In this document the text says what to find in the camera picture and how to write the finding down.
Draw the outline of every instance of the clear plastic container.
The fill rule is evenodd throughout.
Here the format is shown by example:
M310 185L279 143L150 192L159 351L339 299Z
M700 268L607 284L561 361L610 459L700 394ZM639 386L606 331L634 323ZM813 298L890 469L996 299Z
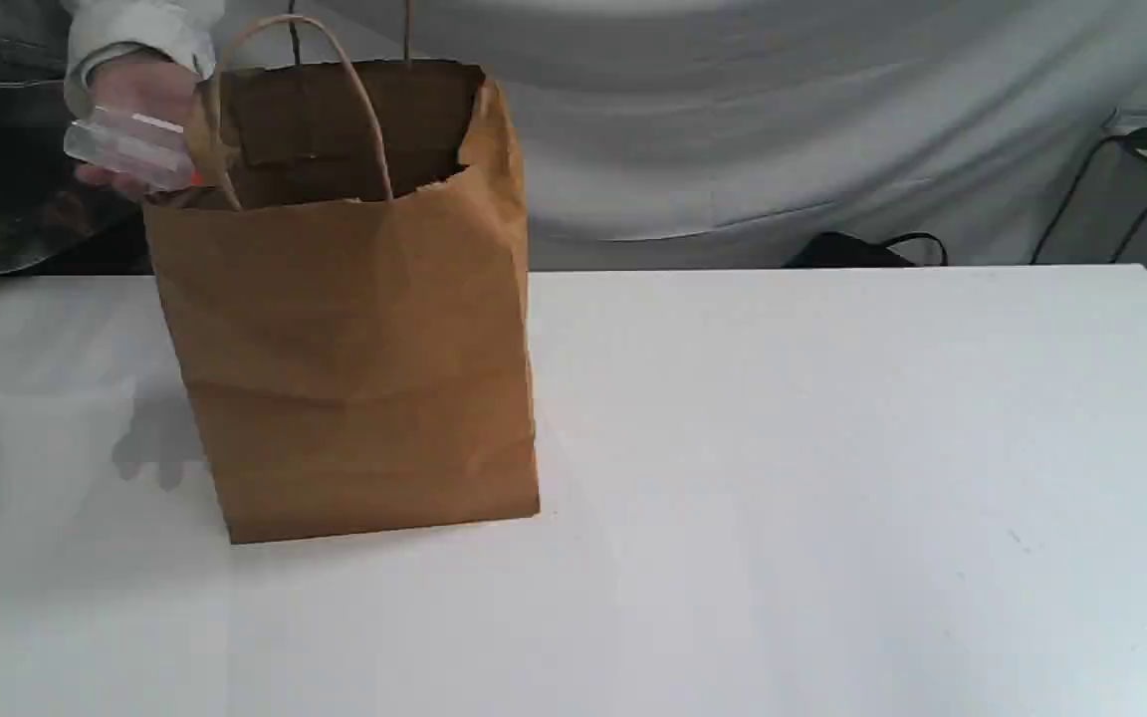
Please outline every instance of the clear plastic container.
M95 108L91 117L69 126L64 154L139 178L158 190L174 192L195 184L184 127L136 112Z

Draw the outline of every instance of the white sleeve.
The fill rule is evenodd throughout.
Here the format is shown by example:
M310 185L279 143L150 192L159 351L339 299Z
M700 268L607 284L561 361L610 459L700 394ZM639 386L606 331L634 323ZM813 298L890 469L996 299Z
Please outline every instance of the white sleeve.
M151 47L201 77L216 68L210 28L224 0L64 0L73 14L64 100L73 114L91 110L87 75L138 47Z

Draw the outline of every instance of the bag strap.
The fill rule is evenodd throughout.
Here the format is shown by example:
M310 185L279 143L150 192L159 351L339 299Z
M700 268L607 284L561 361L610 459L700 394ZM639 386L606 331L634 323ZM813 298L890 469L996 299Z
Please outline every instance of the bag strap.
M383 127L379 124L379 115L374 114L374 102L369 101L369 93L366 92L365 83L360 81L357 69L351 67L351 60L348 57L343 46L338 44L338 38L330 32L330 29L323 26L319 20L296 14L273 15L273 17L259 20L259 22L256 22L251 26L247 28L245 31L236 38L233 38L233 41L229 41L228 47L224 49L223 57L220 57L219 64L214 69L214 77L210 80L210 92L206 99L208 112L211 118L210 146L217 149L211 151L211 155L214 157L214 163L217 163L217 167L214 167L217 172L214 176L219 178L219 189L220 192L224 192L224 198L228 201L228 204L233 209L241 210L241 200L237 198L237 190L233 187L233 178L228 176L228 164L226 163L226 159L224 159L223 151L218 151L218 148L223 146L219 140L220 117L223 117L223 111L220 110L223 109L220 108L221 95L219 92L220 78L224 75L224 69L232 63L233 54L236 53L237 47L241 47L242 44L245 44L247 40L250 40L250 38L256 34L259 34L259 32L265 31L265 29L280 26L281 24L287 23L306 23L310 24L310 26L318 28L319 31L321 31L321 34L327 37L327 40L330 41L331 47L334 47L334 50L338 55L338 63L343 65L344 73L348 76L348 83L350 83L351 87L353 87L353 91L359 98L360 106L362 106L362 109L366 112L366 122L369 124L370 131L373 131L370 138L373 138L374 141L374 159L377 161L379 171L382 174L383 198L385 201L392 201L395 195L392 195L392 177L388 172L388 154L385 145L383 145Z

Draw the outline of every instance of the hand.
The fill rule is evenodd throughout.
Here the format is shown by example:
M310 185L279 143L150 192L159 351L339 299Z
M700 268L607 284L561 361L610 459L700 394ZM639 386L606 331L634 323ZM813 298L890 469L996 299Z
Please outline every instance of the hand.
M92 101L102 108L124 109L148 117L187 124L193 108L193 91L197 76L181 64L153 49L141 49L100 63L92 72ZM140 200L147 187L136 178L91 164L81 164L73 176L78 181L112 186L127 200Z

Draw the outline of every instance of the shirt cuff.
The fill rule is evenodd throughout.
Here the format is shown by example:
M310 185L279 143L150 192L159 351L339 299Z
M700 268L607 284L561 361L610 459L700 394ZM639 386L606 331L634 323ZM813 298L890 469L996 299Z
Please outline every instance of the shirt cuff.
M142 47L209 77L216 68L210 34L178 5L151 0L104 1L83 6L69 31L69 71L64 101L77 117L91 114L87 78L103 61Z

